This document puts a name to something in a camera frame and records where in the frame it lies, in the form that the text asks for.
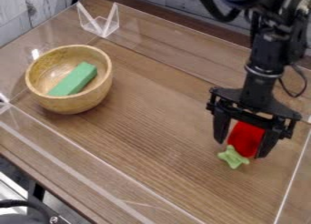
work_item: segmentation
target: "wooden table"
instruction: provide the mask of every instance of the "wooden table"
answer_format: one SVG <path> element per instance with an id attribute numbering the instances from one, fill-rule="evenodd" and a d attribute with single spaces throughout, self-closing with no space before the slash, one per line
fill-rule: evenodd
<path id="1" fill-rule="evenodd" d="M 105 15 L 112 3 L 84 5 Z M 272 223 L 308 125 L 299 123 L 265 159 L 231 170 L 216 158 L 222 147 L 205 103 L 210 87 L 241 86 L 249 50 L 125 6 L 118 11 L 108 40 L 82 31 L 72 7 L 1 49 L 10 69 L 0 87 L 12 97 L 0 116 L 1 155 L 94 223 Z M 32 50 L 66 44 L 100 48 L 114 70 L 105 100 L 73 116 L 46 112 L 22 83 Z M 309 113 L 309 89 L 292 100 L 276 87 L 276 96 Z M 287 223 L 304 223 L 307 209 L 288 202 Z"/>

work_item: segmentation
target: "red object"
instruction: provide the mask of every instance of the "red object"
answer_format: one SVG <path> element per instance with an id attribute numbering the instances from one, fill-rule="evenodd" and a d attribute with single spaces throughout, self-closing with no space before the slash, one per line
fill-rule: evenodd
<path id="1" fill-rule="evenodd" d="M 245 158 L 256 155 L 263 139 L 264 130 L 244 122 L 237 122 L 228 137 L 228 145 L 232 145 L 236 152 Z"/>

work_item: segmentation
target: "green object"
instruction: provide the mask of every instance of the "green object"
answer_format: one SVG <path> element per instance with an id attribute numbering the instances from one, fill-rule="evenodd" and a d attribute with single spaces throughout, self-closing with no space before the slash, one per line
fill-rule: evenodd
<path id="1" fill-rule="evenodd" d="M 226 162 L 231 169 L 236 169 L 240 164 L 249 164 L 249 160 L 236 152 L 233 146 L 226 146 L 226 150 L 218 153 L 217 157 Z"/>
<path id="2" fill-rule="evenodd" d="M 81 62 L 46 94 L 62 97 L 78 93 L 96 75 L 96 67 L 86 62 Z"/>

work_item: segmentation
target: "bowl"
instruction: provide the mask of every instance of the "bowl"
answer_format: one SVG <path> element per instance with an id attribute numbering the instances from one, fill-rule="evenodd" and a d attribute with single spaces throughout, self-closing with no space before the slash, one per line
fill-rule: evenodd
<path id="1" fill-rule="evenodd" d="M 82 61 L 97 68 L 96 77 L 77 94 L 48 96 L 46 92 Z M 25 72 L 25 84 L 38 105 L 46 110 L 60 114 L 84 112 L 97 106 L 108 94 L 112 85 L 110 59 L 93 46 L 60 46 L 32 62 Z"/>

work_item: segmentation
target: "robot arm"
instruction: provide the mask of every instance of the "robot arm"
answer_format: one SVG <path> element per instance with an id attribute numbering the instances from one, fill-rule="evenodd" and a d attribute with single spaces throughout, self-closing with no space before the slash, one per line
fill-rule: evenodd
<path id="1" fill-rule="evenodd" d="M 264 129 L 255 156 L 263 158 L 280 139 L 291 138 L 296 121 L 301 119 L 297 112 L 276 101 L 272 90 L 276 81 L 281 82 L 284 67 L 295 66 L 304 57 L 309 0 L 222 0 L 233 7 L 228 15 L 214 10 L 209 0 L 200 1 L 220 21 L 233 20 L 241 10 L 252 11 L 244 85 L 240 89 L 214 87 L 206 109 L 213 115 L 213 137 L 220 143 L 231 119 Z"/>

